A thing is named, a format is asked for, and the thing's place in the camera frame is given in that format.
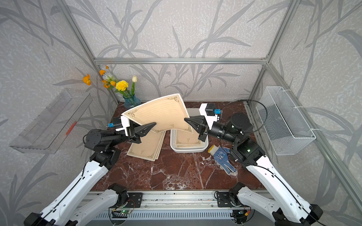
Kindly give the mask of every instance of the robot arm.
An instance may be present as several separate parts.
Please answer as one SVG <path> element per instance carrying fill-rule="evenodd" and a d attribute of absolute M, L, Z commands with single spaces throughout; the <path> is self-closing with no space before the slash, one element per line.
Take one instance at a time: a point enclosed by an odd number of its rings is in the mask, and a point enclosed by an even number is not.
<path fill-rule="evenodd" d="M 77 206 L 117 162 L 121 150 L 115 148 L 125 141 L 141 143 L 156 123 L 138 125 L 126 117 L 113 118 L 109 127 L 115 131 L 92 129 L 85 135 L 84 146 L 94 151 L 83 170 L 70 185 L 40 214 L 31 213 L 24 221 L 25 226 L 83 226 L 104 209 L 122 205 L 127 201 L 125 187 L 113 184 L 99 198 L 80 209 Z"/>
<path fill-rule="evenodd" d="M 199 140 L 205 141 L 211 135 L 233 143 L 230 149 L 235 161 L 241 163 L 265 186 L 274 200 L 252 192 L 242 183 L 230 189 L 230 198 L 235 206 L 248 205 L 268 217 L 276 225 L 308 226 L 318 220 L 323 211 L 319 206 L 309 204 L 286 182 L 266 156 L 264 150 L 249 138 L 246 131 L 253 126 L 243 113 L 235 113 L 225 124 L 217 122 L 219 113 L 213 104 L 202 104 L 200 116 L 185 118 L 198 133 Z"/>

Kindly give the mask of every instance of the work glove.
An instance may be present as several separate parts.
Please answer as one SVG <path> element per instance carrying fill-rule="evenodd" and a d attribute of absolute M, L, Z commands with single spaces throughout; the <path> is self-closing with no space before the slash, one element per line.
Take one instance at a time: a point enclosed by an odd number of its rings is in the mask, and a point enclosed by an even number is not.
<path fill-rule="evenodd" d="M 218 164 L 220 166 L 220 169 L 224 170 L 227 175 L 236 175 L 237 170 L 230 164 L 227 157 L 227 153 L 230 154 L 228 148 L 217 147 L 213 145 L 209 149 L 208 153 L 210 153 L 214 157 L 216 164 Z"/>

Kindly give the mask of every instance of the yellow flower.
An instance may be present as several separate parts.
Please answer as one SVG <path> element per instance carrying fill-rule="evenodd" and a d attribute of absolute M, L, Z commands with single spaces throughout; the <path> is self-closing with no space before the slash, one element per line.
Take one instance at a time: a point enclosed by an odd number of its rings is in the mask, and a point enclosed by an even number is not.
<path fill-rule="evenodd" d="M 117 82 L 117 84 L 115 85 L 115 88 L 120 91 L 125 91 L 127 87 L 128 87 L 128 83 L 125 80 Z"/>
<path fill-rule="evenodd" d="M 91 80 L 89 79 L 89 74 L 87 74 L 87 76 L 83 77 L 83 82 L 87 85 L 91 85 Z"/>

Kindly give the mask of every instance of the gray wallpaper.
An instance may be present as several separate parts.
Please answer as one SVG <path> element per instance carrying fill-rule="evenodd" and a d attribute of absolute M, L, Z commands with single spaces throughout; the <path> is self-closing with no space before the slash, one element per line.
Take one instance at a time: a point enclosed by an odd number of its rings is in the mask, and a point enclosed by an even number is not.
<path fill-rule="evenodd" d="M 290 1 L 66 2 L 95 57 L 229 58 L 265 57 Z M 111 65 L 120 80 L 139 76 L 136 95 L 142 100 L 175 92 L 189 101 L 234 100 L 253 88 L 260 69 L 260 65 Z"/>
<path fill-rule="evenodd" d="M 361 24 L 361 0 L 300 5 L 272 59 L 360 185 Z"/>
<path fill-rule="evenodd" d="M 300 4 L 271 59 L 360 184 L 361 6 L 360 0 Z M 275 85 L 267 73 L 255 98 L 261 97 L 266 86 Z M 272 150 L 264 129 L 261 134 Z M 296 155 L 276 156 L 269 151 L 269 156 L 302 197 L 322 207 L 322 223 L 362 225 L 362 216 L 314 142 Z"/>
<path fill-rule="evenodd" d="M 104 128 L 116 104 L 60 14 L 45 0 L 0 1 L 0 221 L 23 225 L 82 170 L 82 136 Z M 92 84 L 82 79 L 90 75 Z M 89 91 L 84 115 L 56 154 L 23 154 L 8 145 L 64 88 Z"/>

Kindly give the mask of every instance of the blue glass vase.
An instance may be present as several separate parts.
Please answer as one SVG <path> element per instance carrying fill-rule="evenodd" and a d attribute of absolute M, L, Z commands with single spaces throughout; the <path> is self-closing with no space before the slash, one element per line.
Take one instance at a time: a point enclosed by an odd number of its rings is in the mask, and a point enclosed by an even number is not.
<path fill-rule="evenodd" d="M 138 99 L 136 95 L 133 95 L 130 98 L 126 98 L 123 96 L 123 98 L 125 99 L 125 108 L 127 110 L 141 104 L 141 100 Z"/>

